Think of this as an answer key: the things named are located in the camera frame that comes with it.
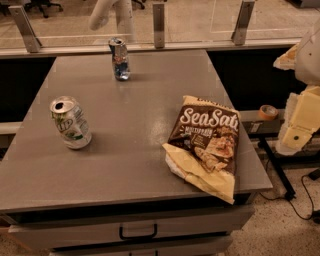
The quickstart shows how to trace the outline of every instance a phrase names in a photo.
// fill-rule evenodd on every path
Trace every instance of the metal frame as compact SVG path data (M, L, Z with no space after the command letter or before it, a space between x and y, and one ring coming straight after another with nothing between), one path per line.
M301 38L290 39L261 39L246 40L245 46L235 46L232 41L216 42L177 42L166 43L165 48L155 49L152 43L148 44L128 44L129 52L147 52L147 51L171 51L171 50L191 50L204 49L206 51L225 51L225 50L249 50L249 49L270 49L279 47L291 47ZM42 47L39 52L28 52L25 48L0 49L0 59L14 58L40 58L57 57L72 55L93 55L110 53L108 45L90 45L90 46L63 46L63 47Z
M237 25L231 37L235 45L243 45L246 42L247 30L254 4L255 0L243 0L241 3Z
M267 143L266 139L264 136L259 136L259 140L260 140L260 147L262 147L268 157L270 162L272 163L274 169L276 170L276 172L278 173L278 176L280 178L280 180L282 181L282 184L284 185L284 187L286 188L287 192L285 194L285 198L288 201L291 201L293 198L295 198L295 194L296 192L294 191L290 181L288 180L286 174L284 173L281 165L278 162L278 159L275 157L275 155L273 154L271 148L269 147L269 144Z
M36 53L40 51L41 43L36 37L27 14L21 5L14 5L9 7L9 11L19 28L20 34L22 35L23 42L26 49L30 53Z
M165 47L164 34L164 4L153 4L153 33L154 33L154 47Z

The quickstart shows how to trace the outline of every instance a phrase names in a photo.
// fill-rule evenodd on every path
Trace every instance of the white robot part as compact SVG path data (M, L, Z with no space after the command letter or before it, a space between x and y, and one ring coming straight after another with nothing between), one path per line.
M307 85L320 85L320 19L299 43L295 75Z
M290 68L294 64L296 78L308 86L300 95L291 94L287 101L285 122L276 145L277 152L283 155L301 151L320 128L320 19L274 66L286 70L288 63Z
M109 21L109 11L119 0L98 0L89 19L89 28L97 30Z
M89 28L98 30L105 26L112 6L116 14L117 34L126 42L135 42L131 0L98 0L89 18Z

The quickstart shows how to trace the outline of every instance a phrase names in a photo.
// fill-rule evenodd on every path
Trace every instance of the floor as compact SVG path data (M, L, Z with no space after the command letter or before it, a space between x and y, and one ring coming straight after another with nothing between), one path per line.
M44 19L36 9L30 10L30 22L43 46L79 46L96 44L116 33L114 11L110 11L110 23L99 31L87 28L88 18L96 0L57 0L64 7L47 9ZM166 41L219 41L230 40L241 0L168 0L166 3ZM133 6L135 30L139 43L152 42L152 1L147 0L146 9ZM277 39L302 36L320 17L318 9L297 9L285 0L257 0L249 26L250 39ZM0 14L0 48L23 47L18 30L10 15ZM282 197L285 189L273 166L261 153L268 175L274 185L272 191L264 192L269 198ZM301 177L314 170L286 167L296 198L291 202L303 217L311 213L311 203L301 183ZM305 185L314 201L315 210L320 209L320 179L304 178ZM232 233L234 242L225 252L226 256L301 256L319 255L320 225L303 220L286 200L266 200L258 195L254 200L255 214L239 231ZM30 252L6 234L0 234L0 256L47 256L48 252Z

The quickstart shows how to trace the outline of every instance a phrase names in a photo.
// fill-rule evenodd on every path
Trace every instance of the drawer handle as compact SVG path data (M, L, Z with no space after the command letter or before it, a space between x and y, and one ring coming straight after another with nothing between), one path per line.
M124 236L123 227L119 228L119 236L122 240L133 240L133 239L151 239L154 238L158 233L158 225L153 224L153 233L145 236Z
M154 256L158 256L158 251L157 250L154 251Z

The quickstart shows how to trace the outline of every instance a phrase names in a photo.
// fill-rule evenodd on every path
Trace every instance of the table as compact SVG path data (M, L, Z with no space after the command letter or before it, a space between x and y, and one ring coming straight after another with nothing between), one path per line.
M234 206L172 174L161 145L182 96L232 103L204 50L129 56L126 82L115 80L108 54L56 59L1 163L0 214L22 243L53 255L94 255L81 247L93 245L119 256L224 251L270 180L242 125ZM62 95L89 122L93 139L81 150L63 144L50 118L49 103Z

